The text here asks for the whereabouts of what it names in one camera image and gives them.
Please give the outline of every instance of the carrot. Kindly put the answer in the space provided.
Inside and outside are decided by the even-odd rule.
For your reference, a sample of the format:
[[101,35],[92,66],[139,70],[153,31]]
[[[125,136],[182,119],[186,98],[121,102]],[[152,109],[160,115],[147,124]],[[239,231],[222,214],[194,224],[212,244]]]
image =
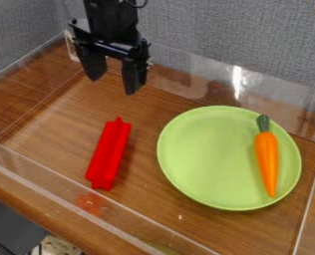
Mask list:
[[275,134],[270,131],[270,117],[258,118],[260,134],[255,139],[255,150],[264,186],[271,197],[276,195],[279,171],[279,144]]

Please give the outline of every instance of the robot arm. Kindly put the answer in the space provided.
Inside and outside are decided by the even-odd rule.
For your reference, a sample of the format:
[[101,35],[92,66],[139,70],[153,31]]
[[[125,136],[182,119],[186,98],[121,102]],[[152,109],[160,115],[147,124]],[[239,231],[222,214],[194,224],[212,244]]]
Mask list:
[[151,44],[137,29],[137,0],[84,0],[88,19],[75,19],[75,44],[89,78],[96,81],[108,71],[107,56],[123,60],[127,94],[147,83]]

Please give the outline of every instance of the wooden surface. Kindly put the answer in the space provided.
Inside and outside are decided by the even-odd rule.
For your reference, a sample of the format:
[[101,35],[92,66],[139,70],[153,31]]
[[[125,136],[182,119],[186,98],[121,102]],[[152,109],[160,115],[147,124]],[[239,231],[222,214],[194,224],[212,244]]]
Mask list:
[[[65,47],[61,45],[58,49],[64,51]],[[21,77],[17,83],[24,84],[26,75]],[[315,142],[294,137],[303,157],[303,174],[294,192],[279,203],[250,212],[203,206],[171,185],[157,160],[157,141],[164,126],[203,103],[153,86],[145,86],[128,97],[117,72],[109,72],[93,84],[81,76],[2,132],[0,142],[91,186],[84,175],[105,122],[124,117],[135,129],[117,184],[113,191],[100,192],[222,254],[290,254],[315,177]],[[91,254],[125,254],[125,251],[140,254],[136,247],[128,247],[123,240],[96,229],[93,223],[50,201],[38,199],[4,176],[0,200]]]

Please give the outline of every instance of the cable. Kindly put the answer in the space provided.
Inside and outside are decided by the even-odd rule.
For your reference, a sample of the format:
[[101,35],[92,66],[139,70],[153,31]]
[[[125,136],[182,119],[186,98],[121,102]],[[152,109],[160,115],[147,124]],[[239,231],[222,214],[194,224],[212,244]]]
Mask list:
[[125,2],[135,8],[137,9],[143,9],[144,7],[147,7],[147,5],[149,4],[149,0],[145,0],[143,5],[137,5],[135,4],[131,0],[125,0]]

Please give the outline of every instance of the green plate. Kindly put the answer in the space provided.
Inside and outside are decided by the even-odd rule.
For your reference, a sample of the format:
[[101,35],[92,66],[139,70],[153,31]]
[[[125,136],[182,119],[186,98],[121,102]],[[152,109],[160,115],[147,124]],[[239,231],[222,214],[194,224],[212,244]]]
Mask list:
[[176,188],[192,199],[226,210],[252,210],[278,202],[302,173],[297,143],[276,122],[279,140],[278,194],[267,194],[254,141],[259,113],[234,107],[204,107],[177,116],[163,130],[157,158]]

